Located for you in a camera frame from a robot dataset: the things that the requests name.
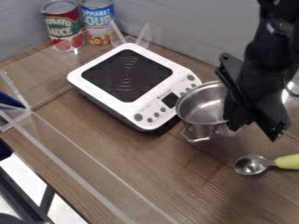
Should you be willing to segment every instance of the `pot handle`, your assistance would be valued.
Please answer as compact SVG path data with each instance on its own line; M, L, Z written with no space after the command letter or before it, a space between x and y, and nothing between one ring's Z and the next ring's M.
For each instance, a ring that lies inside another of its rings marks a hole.
M204 137L200 137L200 138L189 138L188 137L186 132L188 132L189 127L190 127L190 125L186 124L184 130L181 131L181 136L186 139L186 141L188 141L189 144L196 144L198 142L210 140L210 137L212 137L212 135L214 133L214 130L216 130L216 126L213 127L213 130L209 133L209 135L208 136L204 136Z

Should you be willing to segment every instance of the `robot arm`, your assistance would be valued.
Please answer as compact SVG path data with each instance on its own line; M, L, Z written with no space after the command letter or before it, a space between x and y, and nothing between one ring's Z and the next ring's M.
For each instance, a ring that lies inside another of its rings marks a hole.
M236 131L256 122L274 141L290 125L281 93L299 68L299 1L257 2L260 21L244 62L222 53L216 74L228 87L228 127Z

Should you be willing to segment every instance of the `induction cooktop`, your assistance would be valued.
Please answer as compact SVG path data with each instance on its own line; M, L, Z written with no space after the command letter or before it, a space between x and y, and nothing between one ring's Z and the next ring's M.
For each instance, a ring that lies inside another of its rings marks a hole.
M136 44L122 44L68 75L74 88L141 131L174 117L178 97L201 81L193 72Z

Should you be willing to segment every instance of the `white wall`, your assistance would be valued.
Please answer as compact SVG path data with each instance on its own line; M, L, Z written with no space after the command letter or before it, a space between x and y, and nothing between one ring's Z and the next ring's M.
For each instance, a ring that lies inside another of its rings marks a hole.
M46 40L45 0L0 1L0 60ZM126 32L145 21L161 26L157 43L214 64L221 51L241 57L257 25L256 0L114 0Z

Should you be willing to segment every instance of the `wooden table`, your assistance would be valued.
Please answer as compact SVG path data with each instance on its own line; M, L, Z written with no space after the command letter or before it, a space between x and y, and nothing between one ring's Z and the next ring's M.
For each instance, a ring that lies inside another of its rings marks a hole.
M158 46L150 49L186 66L202 82L216 79L212 66ZM34 112L177 223L297 223L297 171L273 170L261 176L241 177L232 170L233 159L244 153L268 158L297 153L297 142L289 137L270 143L253 124L236 137L192 147L180 136L181 122L160 136L140 133L73 89ZM90 223L121 223L14 129L1 138Z

